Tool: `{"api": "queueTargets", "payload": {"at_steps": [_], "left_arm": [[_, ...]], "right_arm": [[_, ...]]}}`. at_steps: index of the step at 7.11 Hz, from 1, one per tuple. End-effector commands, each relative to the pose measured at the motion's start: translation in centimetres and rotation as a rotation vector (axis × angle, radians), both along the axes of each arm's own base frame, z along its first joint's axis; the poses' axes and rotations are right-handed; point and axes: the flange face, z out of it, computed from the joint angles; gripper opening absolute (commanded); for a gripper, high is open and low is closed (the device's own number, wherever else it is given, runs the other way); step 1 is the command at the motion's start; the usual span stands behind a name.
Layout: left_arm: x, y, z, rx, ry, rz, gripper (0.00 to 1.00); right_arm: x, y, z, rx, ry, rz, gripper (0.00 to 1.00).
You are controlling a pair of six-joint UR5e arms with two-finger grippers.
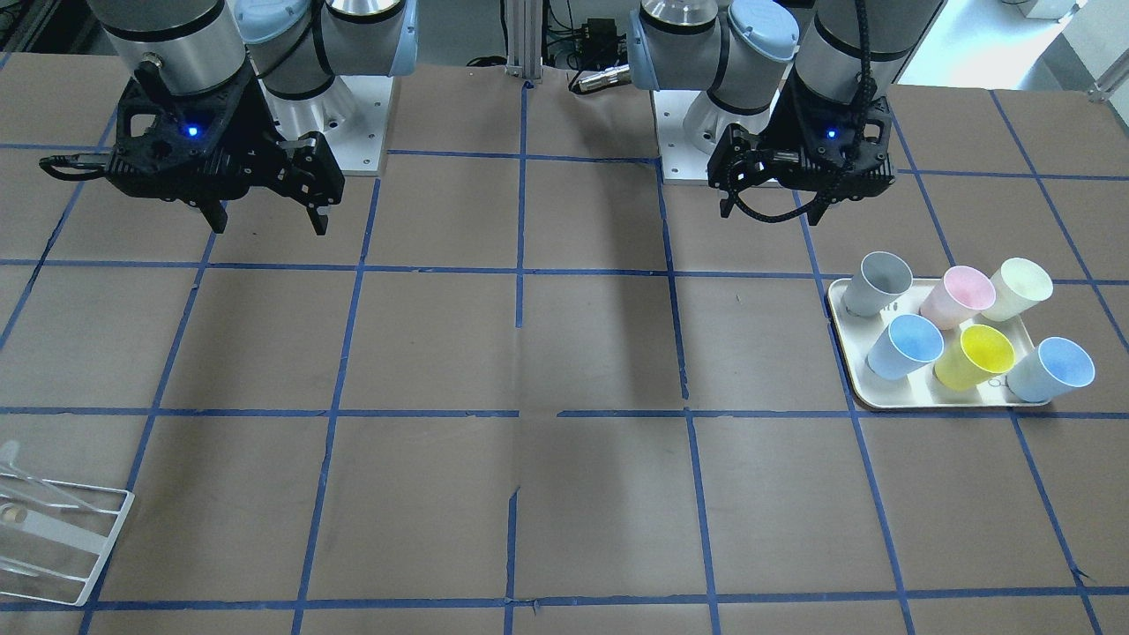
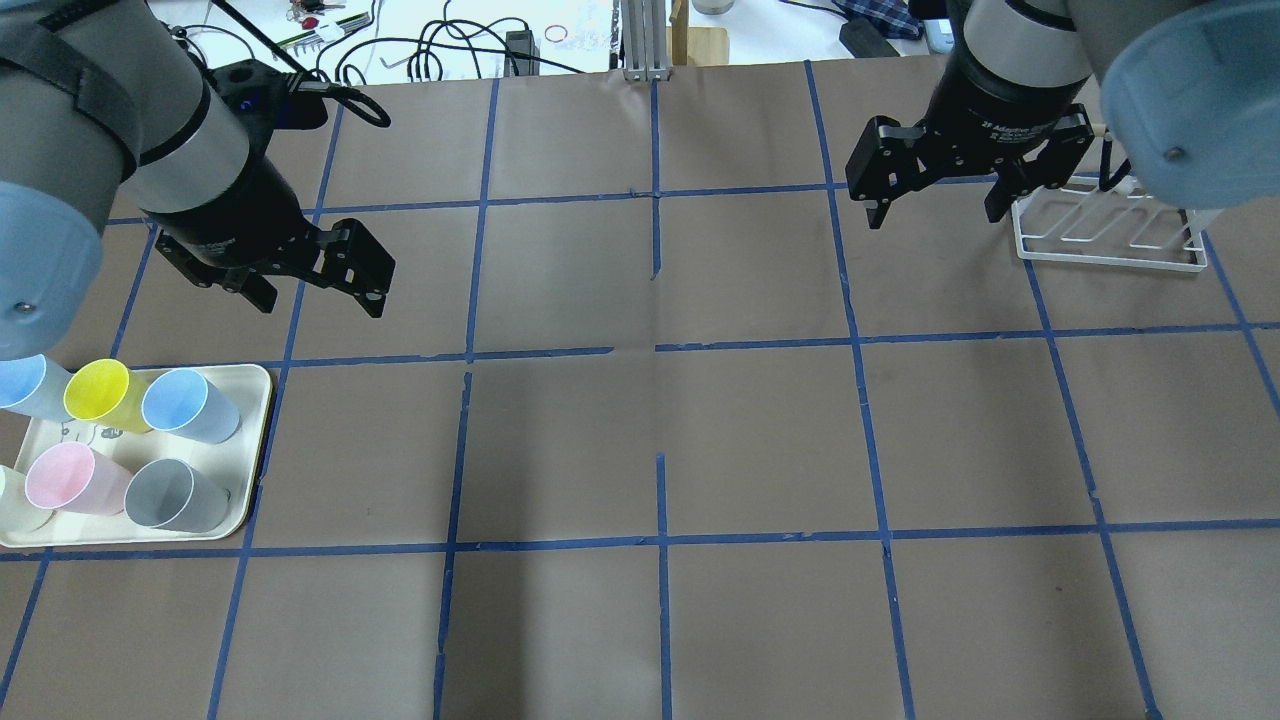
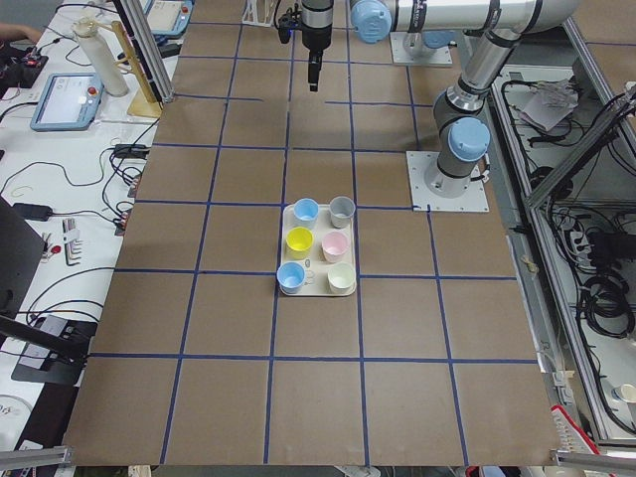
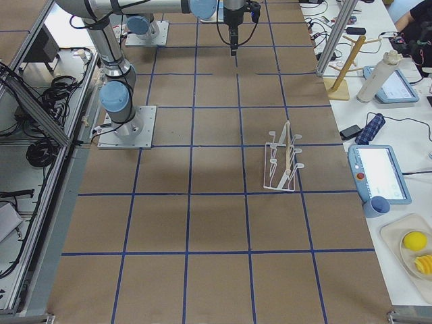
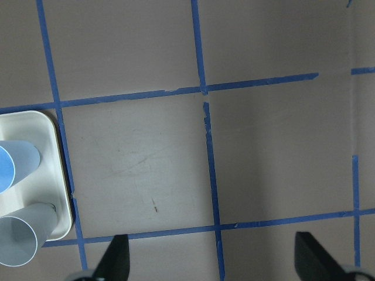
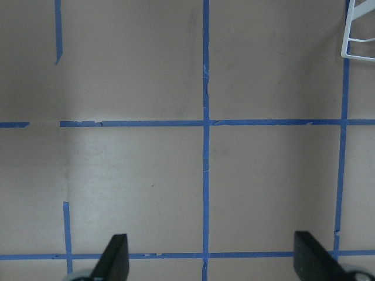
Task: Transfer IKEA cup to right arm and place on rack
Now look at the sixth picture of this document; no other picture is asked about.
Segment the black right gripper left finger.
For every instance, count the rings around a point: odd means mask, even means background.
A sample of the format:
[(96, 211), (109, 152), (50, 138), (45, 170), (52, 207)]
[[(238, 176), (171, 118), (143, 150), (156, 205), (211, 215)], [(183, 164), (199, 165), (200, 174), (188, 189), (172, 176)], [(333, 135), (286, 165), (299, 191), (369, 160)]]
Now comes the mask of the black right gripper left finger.
[(129, 275), (129, 252), (126, 234), (112, 236), (89, 280), (126, 281)]

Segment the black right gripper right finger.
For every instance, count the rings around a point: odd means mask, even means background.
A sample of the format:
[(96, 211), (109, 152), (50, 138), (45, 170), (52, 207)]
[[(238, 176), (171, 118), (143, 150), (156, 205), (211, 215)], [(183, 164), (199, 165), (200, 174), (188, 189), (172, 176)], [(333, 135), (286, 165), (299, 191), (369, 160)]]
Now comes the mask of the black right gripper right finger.
[(308, 231), (294, 233), (294, 271), (300, 280), (340, 280), (346, 271)]

